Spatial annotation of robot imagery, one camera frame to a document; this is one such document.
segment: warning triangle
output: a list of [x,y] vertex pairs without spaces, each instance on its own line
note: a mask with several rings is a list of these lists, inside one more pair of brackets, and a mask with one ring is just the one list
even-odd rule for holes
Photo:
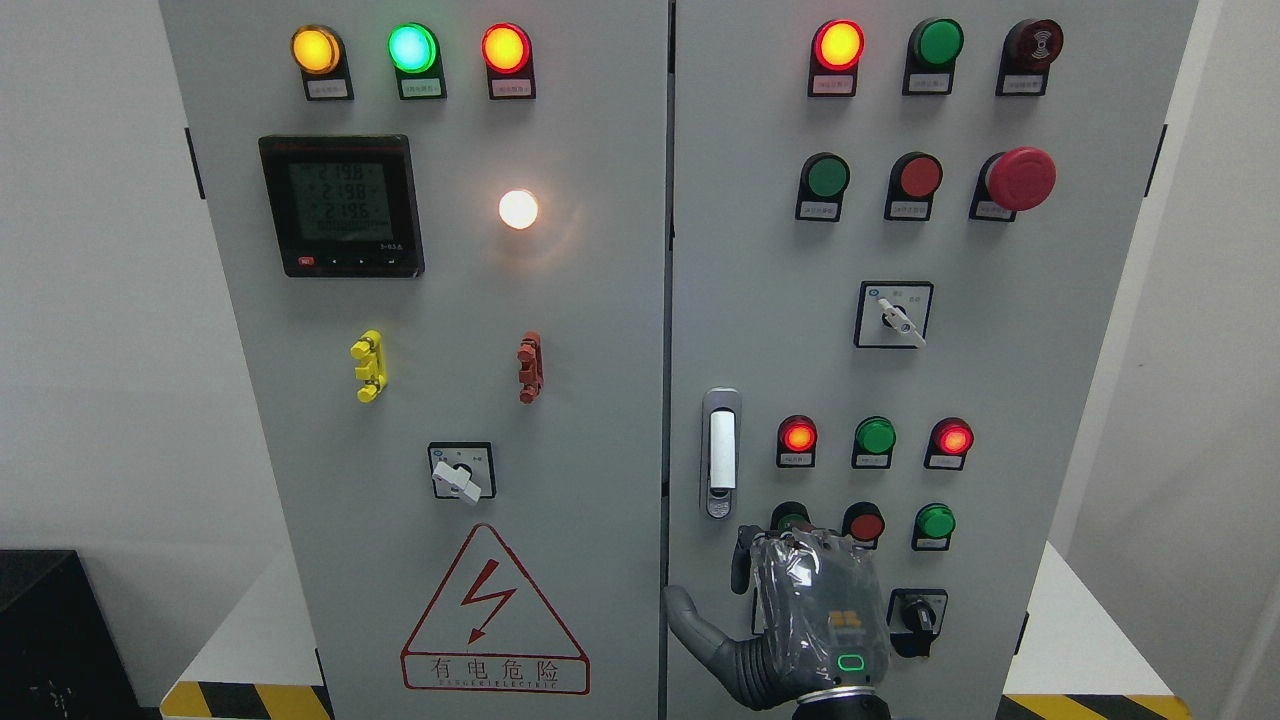
[[401,659],[408,688],[584,694],[590,687],[582,647],[485,523],[471,528]]

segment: emergency stop button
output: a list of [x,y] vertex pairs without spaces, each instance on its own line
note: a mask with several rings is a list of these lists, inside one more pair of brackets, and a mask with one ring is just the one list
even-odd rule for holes
[[997,152],[982,167],[969,217],[1012,222],[1018,213],[1044,202],[1056,183],[1057,165],[1039,147]]

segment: illuminated light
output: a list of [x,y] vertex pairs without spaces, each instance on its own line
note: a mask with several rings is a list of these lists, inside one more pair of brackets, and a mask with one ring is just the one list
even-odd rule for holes
[[520,26],[498,23],[485,31],[480,41],[484,61],[502,74],[511,74],[529,64],[529,36]]
[[527,190],[512,190],[498,201],[498,217],[507,227],[522,231],[538,219],[538,199]]
[[338,36],[324,26],[302,26],[293,33],[293,61],[314,76],[329,74],[342,63]]
[[435,64],[439,45],[431,31],[417,23],[404,23],[387,37],[387,51],[397,68],[406,73],[424,73]]
[[836,667],[845,673],[861,673],[867,669],[867,660],[856,653],[841,655],[836,659]]
[[854,20],[831,20],[813,38],[813,53],[828,70],[847,70],[863,56],[863,28]]
[[790,418],[782,423],[782,446],[791,452],[809,452],[818,442],[818,429],[808,418]]
[[964,420],[943,420],[933,430],[933,442],[947,455],[964,455],[973,447],[973,429]]

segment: red indicator light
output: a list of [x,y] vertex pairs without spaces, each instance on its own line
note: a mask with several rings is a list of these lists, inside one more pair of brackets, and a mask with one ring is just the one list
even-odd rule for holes
[[791,452],[809,452],[818,442],[818,429],[804,416],[787,418],[778,433],[782,446]]
[[844,72],[863,56],[863,28],[854,20],[831,20],[813,38],[813,55],[828,70]]
[[933,443],[947,455],[964,455],[973,447],[973,429],[964,420],[943,420],[933,429]]
[[518,73],[529,64],[529,36],[515,23],[498,23],[486,29],[480,49],[485,64],[502,74]]

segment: lightning bolt symbol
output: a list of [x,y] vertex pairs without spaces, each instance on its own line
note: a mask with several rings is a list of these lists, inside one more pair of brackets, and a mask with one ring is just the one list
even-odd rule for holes
[[490,560],[485,562],[484,569],[480,570],[480,575],[476,577],[476,582],[471,583],[471,589],[467,591],[467,596],[462,598],[463,607],[474,602],[483,602],[485,600],[493,600],[495,597],[502,598],[498,601],[498,605],[493,606],[493,610],[489,611],[489,616],[484,619],[484,623],[480,623],[479,628],[471,628],[471,639],[467,641],[467,644],[471,644],[484,637],[484,628],[485,625],[489,624],[489,620],[493,620],[493,616],[497,615],[499,610],[502,610],[503,605],[507,605],[507,601],[511,600],[511,596],[516,594],[516,588],[492,592],[489,594],[476,594],[477,592],[480,592],[480,585],[483,585],[485,580],[488,580],[489,577],[493,575],[493,571],[497,569],[498,569],[497,560]]

